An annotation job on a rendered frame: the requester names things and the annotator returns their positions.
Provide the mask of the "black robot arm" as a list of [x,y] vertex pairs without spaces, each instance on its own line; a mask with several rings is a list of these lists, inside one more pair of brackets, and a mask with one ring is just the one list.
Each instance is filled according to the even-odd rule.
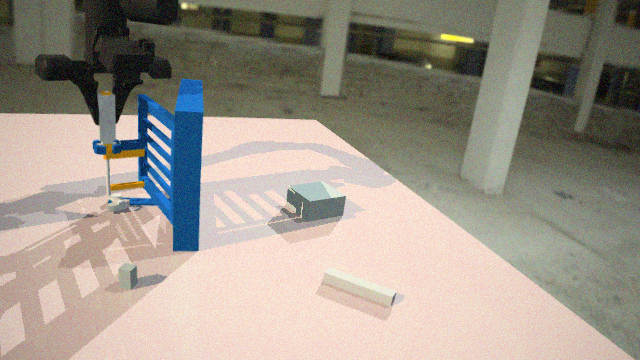
[[[86,17],[164,26],[172,24],[178,16],[178,0],[85,1]],[[114,75],[140,74],[142,65],[152,64],[154,57],[155,42],[148,38],[130,40],[127,27],[119,27],[119,34],[109,34],[106,26],[98,25],[89,44],[89,60],[101,61],[106,71]]]

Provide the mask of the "cream rectangular bar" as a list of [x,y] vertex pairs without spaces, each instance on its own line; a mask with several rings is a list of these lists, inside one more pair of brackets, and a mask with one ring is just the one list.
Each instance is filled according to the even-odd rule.
[[371,283],[370,281],[332,267],[329,267],[324,272],[323,281],[388,306],[392,305],[396,296],[396,291]]

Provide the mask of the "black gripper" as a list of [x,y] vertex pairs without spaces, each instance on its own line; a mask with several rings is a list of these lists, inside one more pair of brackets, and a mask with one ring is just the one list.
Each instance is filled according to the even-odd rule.
[[[106,71],[104,65],[99,62],[89,60],[89,44],[93,37],[96,26],[106,26],[107,33],[119,34],[119,27],[127,27],[126,20],[99,19],[95,17],[85,17],[84,23],[86,49],[84,51],[85,60],[72,61],[66,55],[44,54],[35,59],[35,74],[41,80],[65,81],[70,80],[81,90],[86,101],[91,117],[96,125],[99,125],[100,115],[97,99],[97,89],[99,82],[93,79],[93,73],[110,73]],[[95,66],[95,67],[94,67]],[[97,67],[96,67],[97,66]],[[152,64],[143,64],[141,72],[147,72],[153,79],[172,78],[172,66],[168,59],[158,56],[154,57]],[[140,74],[112,74],[112,93],[115,94],[116,124],[120,119],[123,106],[130,92],[143,81]]]

